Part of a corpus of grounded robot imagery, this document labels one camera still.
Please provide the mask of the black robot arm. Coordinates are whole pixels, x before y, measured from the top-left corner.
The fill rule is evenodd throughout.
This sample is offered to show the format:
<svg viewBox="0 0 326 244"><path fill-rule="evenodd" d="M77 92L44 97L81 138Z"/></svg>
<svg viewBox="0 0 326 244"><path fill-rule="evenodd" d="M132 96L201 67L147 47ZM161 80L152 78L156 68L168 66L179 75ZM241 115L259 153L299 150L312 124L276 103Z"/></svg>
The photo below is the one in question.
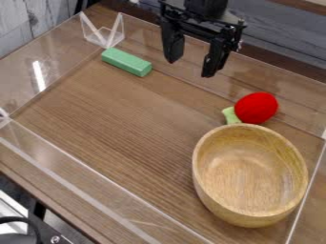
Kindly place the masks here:
<svg viewBox="0 0 326 244"><path fill-rule="evenodd" d="M157 0L159 26L165 60L173 64L184 52L184 36L208 43L201 77L224 68L232 51L239 51L243 19L227 9L228 0Z"/></svg>

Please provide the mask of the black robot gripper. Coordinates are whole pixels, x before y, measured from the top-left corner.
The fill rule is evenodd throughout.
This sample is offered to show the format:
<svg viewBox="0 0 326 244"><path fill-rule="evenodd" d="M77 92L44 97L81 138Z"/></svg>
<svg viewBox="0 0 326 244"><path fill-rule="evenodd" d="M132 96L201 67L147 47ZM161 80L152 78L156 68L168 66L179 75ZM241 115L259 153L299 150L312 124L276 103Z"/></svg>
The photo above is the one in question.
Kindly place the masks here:
<svg viewBox="0 0 326 244"><path fill-rule="evenodd" d="M228 0L159 0L159 4L160 14L172 20L187 23L201 31L221 33L228 30L231 49L239 50L247 24L228 11ZM184 36L177 25L167 18L160 19L160 30L164 57L169 63L175 63L183 55ZM203 58L201 77L212 77L224 68L229 52L227 40L212 38Z"/></svg>

